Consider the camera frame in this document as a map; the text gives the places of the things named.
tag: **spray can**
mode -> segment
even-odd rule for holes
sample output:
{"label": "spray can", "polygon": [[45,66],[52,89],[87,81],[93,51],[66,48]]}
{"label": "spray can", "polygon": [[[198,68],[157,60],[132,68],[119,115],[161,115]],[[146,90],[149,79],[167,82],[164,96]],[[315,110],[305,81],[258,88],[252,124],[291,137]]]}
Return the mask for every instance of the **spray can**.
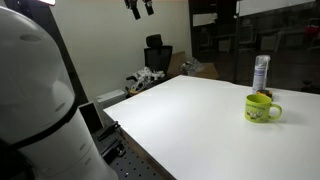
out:
{"label": "spray can", "polygon": [[258,90],[264,90],[267,84],[267,73],[269,69],[270,56],[261,55],[256,57],[256,63],[254,66],[254,76],[252,93],[256,93]]}

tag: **white table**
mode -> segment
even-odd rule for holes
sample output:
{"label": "white table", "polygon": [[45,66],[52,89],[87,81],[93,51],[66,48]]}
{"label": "white table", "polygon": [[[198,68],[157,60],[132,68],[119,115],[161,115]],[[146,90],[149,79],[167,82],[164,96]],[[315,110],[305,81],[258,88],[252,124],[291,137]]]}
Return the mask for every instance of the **white table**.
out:
{"label": "white table", "polygon": [[105,109],[176,179],[320,179],[320,96],[272,89],[275,123],[244,118],[251,87],[179,76]]}

